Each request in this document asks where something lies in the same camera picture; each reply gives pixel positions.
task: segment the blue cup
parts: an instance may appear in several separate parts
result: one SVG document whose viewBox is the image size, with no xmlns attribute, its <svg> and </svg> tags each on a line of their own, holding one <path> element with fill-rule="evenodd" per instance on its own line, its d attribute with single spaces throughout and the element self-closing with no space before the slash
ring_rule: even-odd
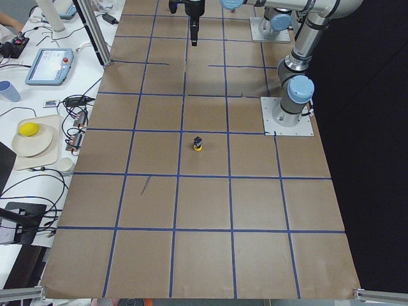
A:
<svg viewBox="0 0 408 306">
<path fill-rule="evenodd" d="M 11 102 L 18 102 L 21 98 L 16 88 L 9 81 L 0 82 L 0 94 Z"/>
</svg>

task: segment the person's arm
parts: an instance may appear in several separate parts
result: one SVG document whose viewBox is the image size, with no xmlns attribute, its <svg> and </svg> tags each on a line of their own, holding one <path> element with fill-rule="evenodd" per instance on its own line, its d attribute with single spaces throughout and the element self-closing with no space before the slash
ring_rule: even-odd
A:
<svg viewBox="0 0 408 306">
<path fill-rule="evenodd" d="M 0 11 L 0 24 L 4 26 L 12 26 L 17 32 L 21 32 L 24 27 L 24 24 L 10 17 L 6 13 L 3 13 L 2 11 Z"/>
</svg>

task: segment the black plug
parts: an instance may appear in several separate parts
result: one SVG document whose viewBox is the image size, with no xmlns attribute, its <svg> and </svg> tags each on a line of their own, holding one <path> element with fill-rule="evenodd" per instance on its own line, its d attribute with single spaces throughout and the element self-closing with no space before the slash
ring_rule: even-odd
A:
<svg viewBox="0 0 408 306">
<path fill-rule="evenodd" d="M 103 18 L 104 21 L 106 21 L 106 22 L 108 22 L 110 24 L 118 24 L 119 23 L 119 21 L 117 21 L 115 17 L 109 15 L 108 13 L 103 14 L 102 18 Z"/>
</svg>

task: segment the small black and yellow object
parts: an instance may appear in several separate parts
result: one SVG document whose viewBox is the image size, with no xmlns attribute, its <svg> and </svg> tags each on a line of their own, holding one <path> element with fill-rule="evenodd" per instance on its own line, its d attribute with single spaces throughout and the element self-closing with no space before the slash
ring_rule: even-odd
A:
<svg viewBox="0 0 408 306">
<path fill-rule="evenodd" d="M 193 149 L 194 151 L 201 151 L 203 149 L 203 139 L 201 137 L 196 137 L 193 140 Z"/>
</svg>

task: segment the black curtain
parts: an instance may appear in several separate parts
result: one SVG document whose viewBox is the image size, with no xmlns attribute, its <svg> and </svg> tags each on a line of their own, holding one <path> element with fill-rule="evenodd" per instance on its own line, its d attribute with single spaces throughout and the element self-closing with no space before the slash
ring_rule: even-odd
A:
<svg viewBox="0 0 408 306">
<path fill-rule="evenodd" d="M 408 1 L 332 20 L 308 76 L 361 287 L 408 293 Z"/>
</svg>

